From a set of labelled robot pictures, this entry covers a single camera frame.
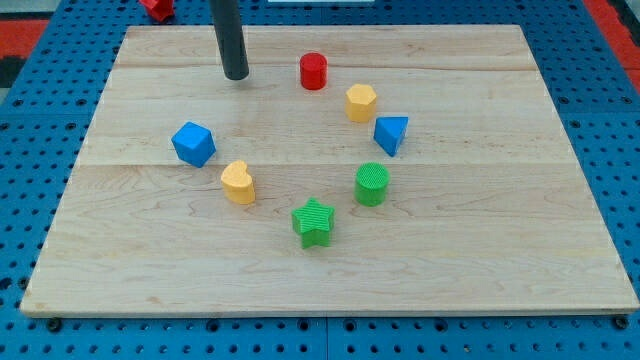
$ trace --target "black pole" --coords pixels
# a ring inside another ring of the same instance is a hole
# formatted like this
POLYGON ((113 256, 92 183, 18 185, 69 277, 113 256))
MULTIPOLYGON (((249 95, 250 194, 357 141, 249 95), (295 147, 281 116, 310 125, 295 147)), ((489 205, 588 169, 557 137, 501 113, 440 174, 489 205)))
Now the black pole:
POLYGON ((242 36, 238 1, 209 0, 209 4, 224 75, 229 80, 242 80, 249 75, 249 64, 242 36))

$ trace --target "blue cube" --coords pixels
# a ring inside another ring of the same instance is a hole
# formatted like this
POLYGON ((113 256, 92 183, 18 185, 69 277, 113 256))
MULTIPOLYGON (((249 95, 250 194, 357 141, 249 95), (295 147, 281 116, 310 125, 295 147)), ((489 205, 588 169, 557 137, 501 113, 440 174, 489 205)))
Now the blue cube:
POLYGON ((211 131, 190 121, 173 135, 171 142, 180 160, 198 168, 216 152, 211 131))
POLYGON ((379 117, 373 139, 389 156, 396 156, 407 132, 409 118, 406 116, 379 117))

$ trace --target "red object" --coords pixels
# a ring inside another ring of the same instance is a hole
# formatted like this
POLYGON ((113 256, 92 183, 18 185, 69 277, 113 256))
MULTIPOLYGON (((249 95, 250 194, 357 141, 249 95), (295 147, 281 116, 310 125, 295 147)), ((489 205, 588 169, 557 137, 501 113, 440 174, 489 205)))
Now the red object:
POLYGON ((640 91, 640 48, 633 43, 629 29, 620 22, 618 11, 603 0, 584 0, 584 4, 634 87, 640 91))
POLYGON ((163 22, 168 17, 175 15, 173 12, 173 0, 139 0, 147 10, 147 14, 156 21, 163 22))
POLYGON ((320 90, 327 84, 327 58, 307 53, 300 59, 300 83, 307 90, 320 90))
POLYGON ((49 20, 0 21, 0 58, 28 58, 48 23, 49 20))

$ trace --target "toy block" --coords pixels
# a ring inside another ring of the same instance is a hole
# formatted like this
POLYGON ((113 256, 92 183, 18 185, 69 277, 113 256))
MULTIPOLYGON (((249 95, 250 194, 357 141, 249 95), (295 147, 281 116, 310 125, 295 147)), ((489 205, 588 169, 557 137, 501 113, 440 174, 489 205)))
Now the toy block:
POLYGON ((322 205, 314 198, 291 212, 293 230, 302 237, 303 249, 313 245, 331 245, 334 212, 333 207, 322 205))
POLYGON ((227 199, 236 204, 247 205, 256 201, 253 178, 247 170, 247 163, 237 160, 229 164, 220 177, 222 189, 227 199))
POLYGON ((370 85, 353 85, 346 93, 345 112, 349 120, 364 123, 373 119, 377 97, 370 85))
POLYGON ((407 132, 408 123, 409 118, 406 116, 379 117, 376 119, 373 139, 389 156, 396 156, 407 132))
POLYGON ((300 83, 307 90, 320 90, 327 84, 327 58, 307 53, 300 58, 300 83))
POLYGON ((147 14, 158 22, 165 21, 173 16, 173 0, 139 0, 147 14))
POLYGON ((171 142, 180 160, 198 168, 216 152, 211 131, 190 121, 173 135, 171 142))
POLYGON ((356 200, 365 206, 378 206, 387 196, 390 176, 387 168, 378 163, 366 163, 356 173, 356 200))

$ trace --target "wooden board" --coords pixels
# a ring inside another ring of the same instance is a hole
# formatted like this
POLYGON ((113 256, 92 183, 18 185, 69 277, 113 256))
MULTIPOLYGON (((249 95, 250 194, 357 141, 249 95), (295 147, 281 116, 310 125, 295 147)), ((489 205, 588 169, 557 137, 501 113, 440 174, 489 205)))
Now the wooden board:
POLYGON ((48 317, 626 313, 637 297, 519 27, 250 27, 251 75, 224 79, 210 27, 133 27, 21 308, 48 317), (297 61, 330 63, 302 89, 297 61), (395 158, 344 114, 355 82, 408 114, 395 158), (213 130, 202 169, 170 137, 213 130), (244 159, 257 201, 228 202, 244 159), (388 200, 353 199, 388 165, 388 200), (336 208, 330 248, 291 210, 336 208))

